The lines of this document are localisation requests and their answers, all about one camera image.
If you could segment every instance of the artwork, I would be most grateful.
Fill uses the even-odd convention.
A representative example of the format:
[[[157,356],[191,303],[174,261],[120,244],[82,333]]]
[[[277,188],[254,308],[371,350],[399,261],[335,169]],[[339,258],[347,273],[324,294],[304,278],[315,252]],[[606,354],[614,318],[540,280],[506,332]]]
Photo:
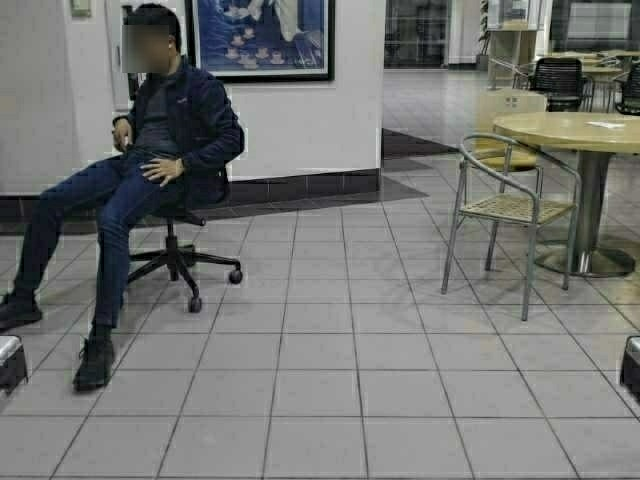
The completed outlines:
[[[334,0],[191,0],[196,65],[225,81],[332,80]]]

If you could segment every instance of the light switch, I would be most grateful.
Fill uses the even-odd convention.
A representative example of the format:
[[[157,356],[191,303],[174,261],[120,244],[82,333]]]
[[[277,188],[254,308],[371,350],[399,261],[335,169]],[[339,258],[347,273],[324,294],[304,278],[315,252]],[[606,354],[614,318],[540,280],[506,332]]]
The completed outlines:
[[[71,16],[74,18],[90,17],[91,1],[92,0],[71,0]]]

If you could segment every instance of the man's right hand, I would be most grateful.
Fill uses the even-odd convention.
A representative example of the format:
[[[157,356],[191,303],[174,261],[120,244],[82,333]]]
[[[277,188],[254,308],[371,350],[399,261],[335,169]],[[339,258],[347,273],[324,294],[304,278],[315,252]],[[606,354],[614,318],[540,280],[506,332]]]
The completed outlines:
[[[127,149],[127,145],[131,143],[131,137],[133,136],[133,129],[129,120],[121,118],[116,122],[113,129],[113,146],[116,150],[124,152]]]

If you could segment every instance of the dark jacket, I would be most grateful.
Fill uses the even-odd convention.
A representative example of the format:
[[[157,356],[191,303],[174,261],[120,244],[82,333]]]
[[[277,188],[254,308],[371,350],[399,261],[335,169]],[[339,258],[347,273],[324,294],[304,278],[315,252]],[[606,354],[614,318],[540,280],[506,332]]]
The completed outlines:
[[[127,118],[136,132],[142,128],[146,106],[154,91],[153,74],[138,90]],[[188,64],[183,57],[175,81],[167,85],[169,130],[180,148],[185,167],[185,206],[199,208],[222,199],[228,188],[225,165],[244,151],[244,131],[222,82]]]

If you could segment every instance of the chair caster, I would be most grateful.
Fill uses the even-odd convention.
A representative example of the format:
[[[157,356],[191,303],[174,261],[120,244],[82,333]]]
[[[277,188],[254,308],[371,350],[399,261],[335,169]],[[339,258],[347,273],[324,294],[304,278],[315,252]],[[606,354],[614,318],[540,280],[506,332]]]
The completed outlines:
[[[232,272],[229,272],[229,281],[233,285],[238,285],[239,283],[241,283],[242,277],[242,270],[234,270]]]
[[[193,297],[189,300],[189,313],[200,313],[202,311],[202,299]]]

